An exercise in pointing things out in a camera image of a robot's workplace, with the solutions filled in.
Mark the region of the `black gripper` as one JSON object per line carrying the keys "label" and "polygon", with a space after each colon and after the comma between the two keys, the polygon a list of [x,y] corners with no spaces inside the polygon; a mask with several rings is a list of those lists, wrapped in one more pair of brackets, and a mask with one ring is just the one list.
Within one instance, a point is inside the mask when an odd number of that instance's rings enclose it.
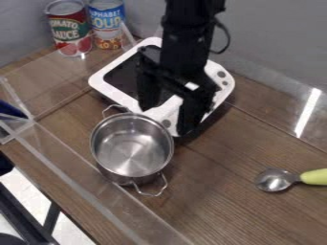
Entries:
{"label": "black gripper", "polygon": [[162,33],[160,48],[137,49],[136,93],[142,111],[161,106],[176,96],[185,96],[178,108],[176,131],[180,136],[196,129],[210,110],[220,90],[204,72],[208,47],[202,36]]}

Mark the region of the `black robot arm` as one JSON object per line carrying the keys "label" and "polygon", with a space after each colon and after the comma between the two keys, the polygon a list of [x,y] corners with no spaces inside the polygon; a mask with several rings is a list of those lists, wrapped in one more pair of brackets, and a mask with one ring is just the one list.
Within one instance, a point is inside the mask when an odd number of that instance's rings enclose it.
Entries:
{"label": "black robot arm", "polygon": [[224,27],[217,18],[224,11],[224,3],[225,0],[165,0],[162,46],[137,49],[138,107],[144,111],[156,107],[162,91],[181,98],[176,123],[176,131],[181,135],[198,126],[220,91],[204,72],[204,66],[213,31]]}

